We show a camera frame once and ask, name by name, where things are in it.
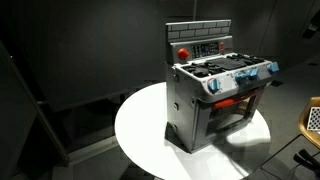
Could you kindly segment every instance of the toy stove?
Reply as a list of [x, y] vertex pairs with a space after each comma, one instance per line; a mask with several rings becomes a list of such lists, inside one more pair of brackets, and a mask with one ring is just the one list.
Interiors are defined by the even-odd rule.
[[278, 64], [233, 53], [231, 20], [168, 23], [168, 123], [190, 153], [252, 119]]

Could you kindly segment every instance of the white round table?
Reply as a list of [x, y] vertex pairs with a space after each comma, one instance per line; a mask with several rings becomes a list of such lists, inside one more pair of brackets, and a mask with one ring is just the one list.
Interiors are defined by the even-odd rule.
[[264, 161], [270, 132], [258, 111], [251, 123], [221, 143], [189, 154], [164, 138], [166, 98], [166, 83], [146, 87], [128, 98], [116, 117], [119, 145], [145, 171], [166, 180], [235, 180], [248, 176]]

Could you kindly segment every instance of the oven handle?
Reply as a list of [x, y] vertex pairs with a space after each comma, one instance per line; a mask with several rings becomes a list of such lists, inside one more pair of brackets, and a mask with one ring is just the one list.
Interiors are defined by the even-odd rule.
[[239, 97], [234, 97], [234, 98], [228, 98], [222, 101], [219, 101], [217, 103], [215, 103], [213, 105], [213, 109], [218, 109], [218, 108], [222, 108], [222, 107], [226, 107], [226, 106], [231, 106], [233, 104], [236, 104], [240, 101], [243, 101], [247, 98], [250, 98], [252, 96], [255, 96], [256, 94], [258, 94], [260, 92], [261, 88], [255, 89], [250, 91], [248, 94], [243, 95], [243, 96], [239, 96]]

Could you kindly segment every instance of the stovetop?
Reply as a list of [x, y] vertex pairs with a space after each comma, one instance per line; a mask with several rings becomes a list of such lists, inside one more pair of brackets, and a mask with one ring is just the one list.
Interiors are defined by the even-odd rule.
[[191, 65], [183, 66], [182, 68], [196, 77], [202, 78], [262, 62], [265, 62], [265, 60], [254, 56], [236, 54], [227, 56], [226, 58], [207, 60], [204, 63], [194, 62]]

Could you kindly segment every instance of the blue knob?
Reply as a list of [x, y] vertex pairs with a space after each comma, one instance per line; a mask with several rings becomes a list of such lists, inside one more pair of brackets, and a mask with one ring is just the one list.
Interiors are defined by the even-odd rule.
[[253, 68], [253, 69], [249, 69], [248, 70], [247, 75], [248, 75], [250, 80], [254, 80], [254, 79], [257, 79], [258, 73], [259, 73], [259, 69], [258, 68]]
[[269, 64], [267, 66], [267, 69], [271, 74], [274, 74], [274, 73], [278, 72], [279, 71], [278, 63], [277, 62], [273, 62], [273, 63]]
[[242, 83], [248, 78], [248, 74], [244, 72], [236, 72], [234, 75], [238, 83]]
[[211, 80], [208, 83], [208, 88], [212, 93], [215, 93], [220, 90], [220, 81], [218, 78]]

